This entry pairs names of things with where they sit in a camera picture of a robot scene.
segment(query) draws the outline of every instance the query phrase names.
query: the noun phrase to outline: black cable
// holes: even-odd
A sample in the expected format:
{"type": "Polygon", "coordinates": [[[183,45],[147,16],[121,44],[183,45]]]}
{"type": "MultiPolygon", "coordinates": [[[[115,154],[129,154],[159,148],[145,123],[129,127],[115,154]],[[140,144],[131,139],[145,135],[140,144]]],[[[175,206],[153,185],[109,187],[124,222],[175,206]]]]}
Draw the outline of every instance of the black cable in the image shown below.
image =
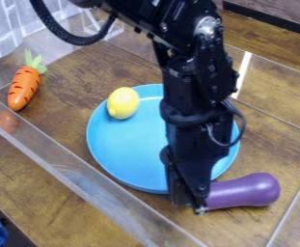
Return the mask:
{"type": "Polygon", "coordinates": [[[43,0],[29,0],[32,8],[35,12],[37,13],[44,25],[51,30],[51,32],[65,42],[77,45],[77,46],[87,46],[89,44],[93,44],[95,42],[100,41],[104,36],[108,33],[108,30],[111,28],[111,25],[116,19],[116,15],[111,14],[107,21],[103,24],[103,27],[100,28],[97,34],[88,36],[88,37],[80,37],[75,36],[71,33],[68,33],[64,28],[59,25],[55,18],[52,17],[52,14],[48,10],[48,7],[43,0]]]}
{"type": "Polygon", "coordinates": [[[233,145],[237,144],[237,142],[240,141],[243,135],[244,135],[244,130],[245,130],[245,118],[243,113],[239,111],[239,109],[236,108],[236,106],[232,104],[232,102],[228,99],[224,99],[221,101],[221,104],[227,107],[227,109],[229,110],[229,112],[236,115],[240,119],[241,119],[241,128],[240,128],[240,132],[239,132],[239,136],[237,138],[231,142],[231,143],[220,143],[215,137],[213,137],[213,133],[212,133],[212,123],[207,123],[207,134],[208,134],[208,138],[209,140],[220,147],[232,147],[233,145]]]}

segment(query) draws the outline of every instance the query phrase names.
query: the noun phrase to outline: round plate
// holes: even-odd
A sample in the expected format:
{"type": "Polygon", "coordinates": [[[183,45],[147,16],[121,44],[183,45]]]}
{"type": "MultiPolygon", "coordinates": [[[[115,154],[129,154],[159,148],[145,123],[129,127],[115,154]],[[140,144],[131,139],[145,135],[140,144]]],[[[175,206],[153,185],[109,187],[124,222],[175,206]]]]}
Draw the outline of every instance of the round plate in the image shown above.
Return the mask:
{"type": "MultiPolygon", "coordinates": [[[[127,120],[116,120],[107,113],[107,101],[93,111],[87,129],[87,141],[92,156],[103,169],[129,187],[167,194],[165,167],[160,151],[168,144],[165,123],[160,117],[159,103],[163,98],[163,85],[151,84],[133,88],[140,97],[139,108],[127,120]]],[[[233,125],[232,139],[239,134],[233,125]]],[[[221,158],[211,172],[217,178],[229,168],[236,158],[240,144],[221,158]]]]}

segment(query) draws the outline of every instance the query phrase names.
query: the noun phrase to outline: purple eggplant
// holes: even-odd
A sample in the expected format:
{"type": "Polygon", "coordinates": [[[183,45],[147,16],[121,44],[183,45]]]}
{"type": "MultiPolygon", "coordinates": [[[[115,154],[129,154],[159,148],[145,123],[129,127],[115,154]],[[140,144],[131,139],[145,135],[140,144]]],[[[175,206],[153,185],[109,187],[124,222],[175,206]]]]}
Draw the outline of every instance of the purple eggplant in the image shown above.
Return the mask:
{"type": "Polygon", "coordinates": [[[280,185],[268,173],[249,174],[233,180],[213,182],[207,197],[207,209],[235,206],[267,206],[280,196],[280,185]]]}

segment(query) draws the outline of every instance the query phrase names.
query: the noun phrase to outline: toy carrot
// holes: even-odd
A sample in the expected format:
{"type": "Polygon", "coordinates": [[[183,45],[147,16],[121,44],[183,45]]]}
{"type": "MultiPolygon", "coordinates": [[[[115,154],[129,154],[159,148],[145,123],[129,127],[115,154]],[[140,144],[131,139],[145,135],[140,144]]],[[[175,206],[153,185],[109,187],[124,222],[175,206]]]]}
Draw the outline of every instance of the toy carrot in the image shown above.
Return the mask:
{"type": "Polygon", "coordinates": [[[41,56],[39,55],[32,60],[31,52],[25,50],[25,66],[15,74],[8,94],[8,106],[15,111],[25,106],[40,86],[40,75],[47,71],[47,68],[40,64],[41,56]]]}

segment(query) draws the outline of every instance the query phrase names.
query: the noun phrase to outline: yellow ball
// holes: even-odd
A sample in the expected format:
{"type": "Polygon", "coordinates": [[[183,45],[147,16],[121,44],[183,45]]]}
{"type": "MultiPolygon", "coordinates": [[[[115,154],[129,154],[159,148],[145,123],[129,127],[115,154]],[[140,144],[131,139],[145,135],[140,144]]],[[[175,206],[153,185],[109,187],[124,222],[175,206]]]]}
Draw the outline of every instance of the yellow ball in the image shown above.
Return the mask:
{"type": "Polygon", "coordinates": [[[107,111],[111,117],[124,120],[132,116],[139,106],[135,89],[123,87],[113,91],[107,99],[107,111]]]}

